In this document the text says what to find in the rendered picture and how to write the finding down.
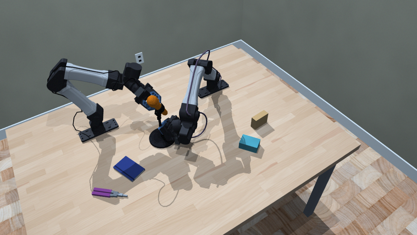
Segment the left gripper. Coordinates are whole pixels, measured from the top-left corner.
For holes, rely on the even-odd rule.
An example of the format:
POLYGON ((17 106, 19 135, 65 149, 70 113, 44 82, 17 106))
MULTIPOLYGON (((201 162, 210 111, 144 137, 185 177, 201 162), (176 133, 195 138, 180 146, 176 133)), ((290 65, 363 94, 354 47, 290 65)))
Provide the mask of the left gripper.
POLYGON ((172 115, 171 118, 167 118, 166 120, 164 120, 161 123, 162 126, 158 127, 158 129, 162 133, 162 135, 167 135, 167 136, 171 135, 172 137, 175 137, 176 132, 180 131, 181 123, 182 121, 180 121, 177 115, 172 115))

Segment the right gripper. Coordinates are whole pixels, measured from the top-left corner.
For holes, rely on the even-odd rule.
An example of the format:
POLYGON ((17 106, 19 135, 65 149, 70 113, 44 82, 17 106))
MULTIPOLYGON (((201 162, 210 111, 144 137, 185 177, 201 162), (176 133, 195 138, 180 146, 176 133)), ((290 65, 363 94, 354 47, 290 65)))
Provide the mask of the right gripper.
MULTIPOLYGON (((136 89, 138 88, 137 84, 135 84, 132 89, 131 92, 133 93, 136 89)), ((144 87, 143 87, 144 91, 142 92, 142 94, 139 97, 135 97, 134 100, 136 103, 141 104, 143 107, 145 107, 147 110, 155 110, 155 108, 150 107, 146 100, 150 95, 154 95, 158 98, 159 103, 161 103, 161 96, 153 89, 153 87, 147 83, 144 87)))

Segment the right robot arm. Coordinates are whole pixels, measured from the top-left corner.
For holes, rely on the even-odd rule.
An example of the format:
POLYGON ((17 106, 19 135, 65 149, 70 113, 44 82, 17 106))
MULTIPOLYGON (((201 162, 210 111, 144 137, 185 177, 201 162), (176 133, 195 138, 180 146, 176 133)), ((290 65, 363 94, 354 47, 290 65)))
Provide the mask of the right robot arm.
MULTIPOLYGON (((106 89, 112 89, 115 84, 118 72, 111 72, 112 70, 95 70, 85 67, 80 67, 67 63, 68 59, 61 59, 50 71, 50 74, 56 69, 50 79, 47 81, 47 89, 52 92, 60 93, 77 107, 79 107, 84 114, 87 115, 87 119, 90 120, 89 124, 91 128, 79 132, 79 137, 82 142, 88 141, 95 138, 103 133, 109 132, 113 129, 118 128, 116 120, 102 122, 104 119, 104 109, 98 104, 88 99, 82 92, 80 92, 70 80, 78 80, 83 82, 89 82, 92 84, 98 84, 106 87, 106 89), (66 66, 66 67, 62 67, 66 66), (108 73, 104 73, 108 72, 108 73)), ((123 73, 120 73, 117 83, 113 90, 121 87, 128 79, 128 82, 123 85, 131 91, 132 87, 137 84, 138 88, 134 91, 134 95, 139 97, 144 91, 142 84, 138 79, 142 70, 142 66, 138 63, 126 63, 123 73)), ((119 90, 123 90, 123 86, 119 90)))

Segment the orange microphone head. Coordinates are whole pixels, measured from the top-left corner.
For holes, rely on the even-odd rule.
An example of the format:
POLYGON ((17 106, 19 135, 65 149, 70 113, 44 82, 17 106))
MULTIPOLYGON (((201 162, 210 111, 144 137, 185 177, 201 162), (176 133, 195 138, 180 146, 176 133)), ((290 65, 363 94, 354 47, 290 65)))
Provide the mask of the orange microphone head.
MULTIPOLYGON (((147 98, 146 102, 147 102, 147 104, 148 104, 150 107, 153 107, 153 108, 155 108, 156 110, 159 110, 159 109, 161 108, 161 103, 159 103, 158 98, 157 98, 156 96, 154 96, 154 95, 149 96, 149 97, 147 98)), ((164 112, 163 112, 163 113, 161 113, 161 114, 163 114, 163 115, 167 115, 167 114, 168 114, 168 112, 167 112, 167 110, 166 110, 166 109, 164 109, 164 112)))

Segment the dark blue notebook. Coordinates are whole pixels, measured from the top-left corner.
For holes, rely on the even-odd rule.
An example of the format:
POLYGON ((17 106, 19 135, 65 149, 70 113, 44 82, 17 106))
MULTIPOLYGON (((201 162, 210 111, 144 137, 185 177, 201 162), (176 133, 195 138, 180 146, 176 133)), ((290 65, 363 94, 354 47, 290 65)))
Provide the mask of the dark blue notebook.
POLYGON ((125 156, 120 160, 113 168, 120 174, 125 176, 131 182, 133 182, 140 174, 145 171, 145 168, 135 163, 133 160, 125 156))

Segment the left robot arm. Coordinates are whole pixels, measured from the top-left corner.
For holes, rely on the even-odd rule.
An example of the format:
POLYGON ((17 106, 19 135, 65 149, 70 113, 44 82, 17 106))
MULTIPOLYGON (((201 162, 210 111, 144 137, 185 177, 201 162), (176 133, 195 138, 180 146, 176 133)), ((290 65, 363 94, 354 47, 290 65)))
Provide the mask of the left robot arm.
POLYGON ((226 81, 220 80, 218 71, 212 68, 212 61, 199 59, 196 66, 197 60, 198 59, 188 60, 190 79, 186 95, 179 110, 179 118, 182 123, 180 125, 180 131, 176 132, 174 138, 176 145, 180 145, 180 143, 188 145, 197 128, 197 122, 200 117, 200 111, 198 111, 198 97, 203 98, 229 87, 226 81), (200 88, 202 77, 207 81, 207 85, 200 88), (187 103, 189 115, 186 113, 187 103))

